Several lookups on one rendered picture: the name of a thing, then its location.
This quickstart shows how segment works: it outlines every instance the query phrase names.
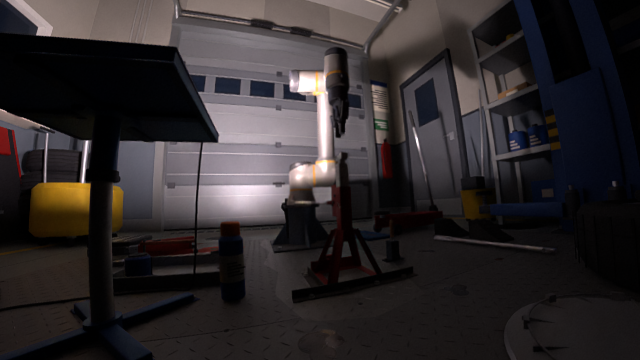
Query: blue car lift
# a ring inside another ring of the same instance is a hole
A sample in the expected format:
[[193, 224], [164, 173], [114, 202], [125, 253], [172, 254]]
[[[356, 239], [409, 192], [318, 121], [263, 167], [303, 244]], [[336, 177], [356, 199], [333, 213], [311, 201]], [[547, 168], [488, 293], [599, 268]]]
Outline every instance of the blue car lift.
[[218, 132], [176, 48], [0, 34], [0, 108], [77, 139], [93, 139], [89, 219], [90, 300], [83, 327], [0, 355], [42, 359], [102, 338], [121, 359], [152, 359], [124, 328], [195, 301], [183, 293], [127, 314], [115, 311], [111, 205], [120, 140], [217, 142]]

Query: diamond plate floor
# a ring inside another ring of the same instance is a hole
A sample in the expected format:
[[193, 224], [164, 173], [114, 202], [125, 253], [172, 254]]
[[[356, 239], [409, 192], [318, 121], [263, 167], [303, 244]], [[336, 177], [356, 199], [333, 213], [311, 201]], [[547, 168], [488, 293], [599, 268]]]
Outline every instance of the diamond plate floor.
[[[370, 230], [371, 225], [358, 223], [356, 227]], [[556, 247], [555, 255], [438, 242], [430, 228], [406, 231], [396, 237], [404, 260], [379, 263], [383, 270], [413, 266], [417, 276], [293, 304], [291, 290], [308, 286], [302, 273], [320, 250], [273, 254], [269, 242], [278, 228], [243, 229], [245, 299], [224, 303], [219, 288], [195, 289], [199, 301], [128, 331], [156, 359], [506, 360], [504, 327], [522, 306], [550, 292], [625, 292], [578, 264], [571, 235], [552, 234], [551, 230], [508, 232], [515, 243]], [[384, 240], [368, 245], [378, 260], [386, 257]], [[52, 247], [33, 252], [62, 250]], [[75, 248], [66, 251], [75, 258], [70, 256], [48, 268], [43, 268], [42, 260], [11, 258], [24, 253], [0, 257], [0, 269], [5, 259], [21, 267], [21, 275], [0, 280], [0, 307], [86, 295], [86, 255]], [[34, 261], [40, 264], [29, 272]], [[116, 308], [126, 312], [174, 294], [177, 292], [117, 296]], [[630, 295], [640, 300], [638, 294]], [[72, 305], [0, 310], [0, 353], [80, 327], [69, 311]], [[97, 342], [51, 356], [112, 358]]]

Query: tire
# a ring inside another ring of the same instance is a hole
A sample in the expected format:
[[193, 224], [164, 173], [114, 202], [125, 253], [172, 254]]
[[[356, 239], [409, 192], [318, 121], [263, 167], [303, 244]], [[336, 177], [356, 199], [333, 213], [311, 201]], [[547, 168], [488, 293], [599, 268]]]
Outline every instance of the tire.
[[[77, 171], [47, 171], [47, 182], [78, 182], [78, 175]], [[26, 173], [20, 180], [20, 190], [31, 190], [41, 182], [42, 171]]]
[[[79, 171], [82, 153], [75, 150], [50, 149], [47, 171]], [[42, 171], [44, 150], [28, 151], [22, 157], [24, 172]]]

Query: black tabletop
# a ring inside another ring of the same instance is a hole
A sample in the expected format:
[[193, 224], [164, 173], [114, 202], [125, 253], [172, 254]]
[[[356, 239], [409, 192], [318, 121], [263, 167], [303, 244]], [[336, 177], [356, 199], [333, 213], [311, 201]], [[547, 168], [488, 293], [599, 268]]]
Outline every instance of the black tabletop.
[[82, 140], [119, 117], [121, 140], [218, 141], [174, 47], [0, 34], [0, 108]]

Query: bottle label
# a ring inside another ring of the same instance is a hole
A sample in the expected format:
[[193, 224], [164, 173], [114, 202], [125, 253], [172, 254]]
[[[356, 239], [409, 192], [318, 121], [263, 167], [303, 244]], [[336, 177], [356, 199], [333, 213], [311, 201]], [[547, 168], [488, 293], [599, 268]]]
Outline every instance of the bottle label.
[[229, 284], [244, 280], [243, 254], [220, 256], [220, 282]]

